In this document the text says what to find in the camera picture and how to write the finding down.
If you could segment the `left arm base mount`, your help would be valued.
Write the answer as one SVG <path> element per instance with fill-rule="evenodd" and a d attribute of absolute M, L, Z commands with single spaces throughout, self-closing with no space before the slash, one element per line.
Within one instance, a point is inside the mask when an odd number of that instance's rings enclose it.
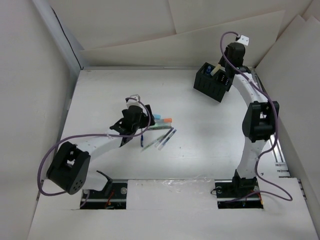
<path fill-rule="evenodd" d="M 128 180 L 112 179 L 97 170 L 99 177 L 103 177 L 105 185 L 98 191 L 84 189 L 80 200 L 81 210 L 125 210 L 127 207 Z"/>

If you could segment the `yellow cap highlighter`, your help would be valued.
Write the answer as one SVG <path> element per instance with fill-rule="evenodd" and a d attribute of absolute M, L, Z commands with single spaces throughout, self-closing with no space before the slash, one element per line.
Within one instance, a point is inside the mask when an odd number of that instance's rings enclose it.
<path fill-rule="evenodd" d="M 211 76 L 214 76 L 220 69 L 221 69 L 221 65 L 217 64 L 217 66 L 210 72 Z"/>

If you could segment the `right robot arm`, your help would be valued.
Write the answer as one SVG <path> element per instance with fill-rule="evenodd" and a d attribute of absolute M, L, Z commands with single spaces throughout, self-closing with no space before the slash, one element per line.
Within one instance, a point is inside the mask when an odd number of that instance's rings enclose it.
<path fill-rule="evenodd" d="M 277 101 L 271 101 L 254 82 L 250 70 L 243 65 L 245 52 L 242 43 L 232 42 L 219 61 L 247 106 L 242 122 L 245 142 L 240 163 L 230 182 L 215 184 L 217 197 L 230 201 L 239 201 L 254 193 L 263 149 L 270 137 L 278 132 L 280 106 Z"/>

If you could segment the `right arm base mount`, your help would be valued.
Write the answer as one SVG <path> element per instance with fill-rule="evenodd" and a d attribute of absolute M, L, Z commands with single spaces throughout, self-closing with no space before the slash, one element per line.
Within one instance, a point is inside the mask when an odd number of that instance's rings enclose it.
<path fill-rule="evenodd" d="M 217 198 L 218 209 L 263 209 L 257 177 L 241 178 L 235 171 L 232 179 L 214 181 L 211 194 Z"/>

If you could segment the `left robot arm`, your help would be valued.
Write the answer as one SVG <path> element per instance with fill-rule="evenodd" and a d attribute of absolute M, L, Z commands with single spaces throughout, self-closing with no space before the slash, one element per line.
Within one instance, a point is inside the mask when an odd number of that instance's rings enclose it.
<path fill-rule="evenodd" d="M 106 133 L 88 134 L 89 140 L 79 144 L 69 140 L 59 143 L 46 177 L 69 195 L 91 190 L 98 197 L 107 198 L 112 191 L 112 179 L 101 170 L 91 170 L 90 163 L 138 137 L 139 129 L 145 131 L 155 124 L 148 104 L 130 105 L 122 110 L 122 115 Z"/>

